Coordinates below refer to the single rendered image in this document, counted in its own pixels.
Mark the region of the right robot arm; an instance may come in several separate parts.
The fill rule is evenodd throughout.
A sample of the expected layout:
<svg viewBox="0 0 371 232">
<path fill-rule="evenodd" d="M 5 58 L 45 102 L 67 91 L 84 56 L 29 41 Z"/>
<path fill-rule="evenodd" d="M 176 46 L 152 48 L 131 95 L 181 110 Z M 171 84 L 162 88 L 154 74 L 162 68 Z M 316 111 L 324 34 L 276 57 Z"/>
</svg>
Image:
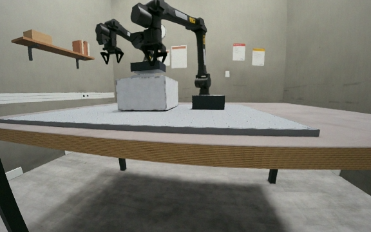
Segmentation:
<svg viewBox="0 0 371 232">
<path fill-rule="evenodd" d="M 116 19 L 110 19 L 104 24 L 99 23 L 95 28 L 96 38 L 99 45 L 104 47 L 116 46 L 117 35 L 130 41 L 130 33 Z M 153 58 L 153 51 L 147 51 L 150 59 Z"/>
</svg>

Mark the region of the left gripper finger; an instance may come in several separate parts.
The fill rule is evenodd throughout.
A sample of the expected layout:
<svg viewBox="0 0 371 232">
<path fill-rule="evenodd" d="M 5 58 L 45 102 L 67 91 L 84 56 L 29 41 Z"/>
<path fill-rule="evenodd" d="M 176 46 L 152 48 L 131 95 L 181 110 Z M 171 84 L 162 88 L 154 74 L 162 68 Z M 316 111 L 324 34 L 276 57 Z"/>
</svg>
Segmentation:
<svg viewBox="0 0 371 232">
<path fill-rule="evenodd" d="M 165 61 L 165 59 L 167 57 L 167 53 L 158 53 L 157 54 L 157 57 L 156 57 L 156 61 L 157 61 L 157 58 L 158 57 L 163 57 L 162 62 L 164 63 L 164 61 Z"/>
<path fill-rule="evenodd" d="M 154 66 L 154 63 L 155 63 L 155 60 L 156 60 L 156 57 L 157 57 L 157 53 L 158 53 L 158 49 L 159 49 L 159 45 L 157 45 L 157 44 L 149 44 L 149 45 L 141 46 L 141 48 L 142 48 L 144 54 L 146 55 L 150 66 Z M 149 51 L 149 50 L 154 50 L 153 60 L 152 61 L 149 58 L 149 55 L 147 53 L 147 51 Z"/>
</svg>

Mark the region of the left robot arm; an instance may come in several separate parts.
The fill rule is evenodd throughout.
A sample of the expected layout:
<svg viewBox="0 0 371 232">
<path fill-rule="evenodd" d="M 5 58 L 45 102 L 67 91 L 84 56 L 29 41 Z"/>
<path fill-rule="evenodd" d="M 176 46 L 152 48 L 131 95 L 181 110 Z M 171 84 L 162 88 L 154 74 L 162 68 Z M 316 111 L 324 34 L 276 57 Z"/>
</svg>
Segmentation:
<svg viewBox="0 0 371 232">
<path fill-rule="evenodd" d="M 200 88 L 199 95 L 209 95 L 211 78 L 210 73 L 207 73 L 206 70 L 205 59 L 205 35 L 207 33 L 207 28 L 201 17 L 196 18 L 187 15 L 170 6 L 164 0 L 150 0 L 144 5 L 142 3 L 137 3 L 132 7 L 131 21 L 148 29 L 145 29 L 143 32 L 130 33 L 132 45 L 134 48 L 139 49 L 141 44 L 143 44 L 143 40 L 152 39 L 152 28 L 154 28 L 154 30 L 158 28 L 162 31 L 161 19 L 185 26 L 185 29 L 191 29 L 190 31 L 195 33 L 198 55 L 198 73 L 195 75 L 195 86 Z M 204 30 L 201 31 L 202 29 Z M 201 77 L 200 75 L 205 77 Z"/>
</svg>

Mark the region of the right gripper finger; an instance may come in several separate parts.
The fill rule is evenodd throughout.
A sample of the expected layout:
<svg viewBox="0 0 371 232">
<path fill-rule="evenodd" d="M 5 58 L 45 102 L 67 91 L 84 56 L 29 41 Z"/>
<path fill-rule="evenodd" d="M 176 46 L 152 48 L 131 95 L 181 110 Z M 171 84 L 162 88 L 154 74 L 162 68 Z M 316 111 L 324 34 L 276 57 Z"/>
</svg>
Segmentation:
<svg viewBox="0 0 371 232">
<path fill-rule="evenodd" d="M 110 55 L 109 55 L 109 54 L 106 54 L 106 53 L 104 53 L 104 52 L 101 52 L 100 54 L 101 54 L 101 56 L 103 57 L 105 63 L 108 64 L 109 56 L 110 56 Z M 105 59 L 105 56 L 106 56 L 107 60 Z"/>
<path fill-rule="evenodd" d="M 120 54 L 120 58 L 119 58 L 119 54 Z M 124 53 L 119 50 L 115 50 L 115 55 L 117 58 L 117 62 L 120 63 L 120 60 L 122 59 L 122 56 L 124 55 Z"/>
</svg>

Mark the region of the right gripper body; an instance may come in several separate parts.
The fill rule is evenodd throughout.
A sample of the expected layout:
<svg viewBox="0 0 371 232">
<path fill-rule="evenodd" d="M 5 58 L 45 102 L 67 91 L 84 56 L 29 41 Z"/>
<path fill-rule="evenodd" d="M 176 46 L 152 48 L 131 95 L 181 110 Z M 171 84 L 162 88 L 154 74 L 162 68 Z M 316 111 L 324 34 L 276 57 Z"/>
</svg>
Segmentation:
<svg viewBox="0 0 371 232">
<path fill-rule="evenodd" d="M 109 50 L 107 53 L 104 52 L 104 53 L 109 54 L 109 55 L 115 54 L 115 50 L 119 50 L 119 51 L 121 51 L 121 49 L 117 47 L 117 41 L 116 41 L 116 46 L 105 47 L 105 48 L 102 48 L 102 50 L 104 50 L 104 51 L 105 51 L 105 50 L 106 50 L 106 51 Z M 121 51 L 121 52 L 122 52 L 122 51 Z"/>
</svg>

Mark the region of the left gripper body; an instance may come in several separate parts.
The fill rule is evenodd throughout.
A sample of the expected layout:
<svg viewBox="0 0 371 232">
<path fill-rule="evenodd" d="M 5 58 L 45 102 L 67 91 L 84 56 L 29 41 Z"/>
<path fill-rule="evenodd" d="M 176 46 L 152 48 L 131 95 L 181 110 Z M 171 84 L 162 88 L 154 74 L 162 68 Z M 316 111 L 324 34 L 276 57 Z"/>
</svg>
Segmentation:
<svg viewBox="0 0 371 232">
<path fill-rule="evenodd" d="M 161 52 L 158 52 L 158 53 L 167 53 L 166 52 L 166 47 L 164 46 L 164 44 L 162 43 L 162 32 L 160 32 L 160 29 L 156 29 L 154 30 L 154 28 L 152 28 L 152 39 L 149 39 L 149 40 L 143 40 L 143 44 L 141 44 L 141 46 L 144 46 L 144 45 L 149 45 L 150 44 L 157 44 L 159 45 L 159 50 Z"/>
</svg>

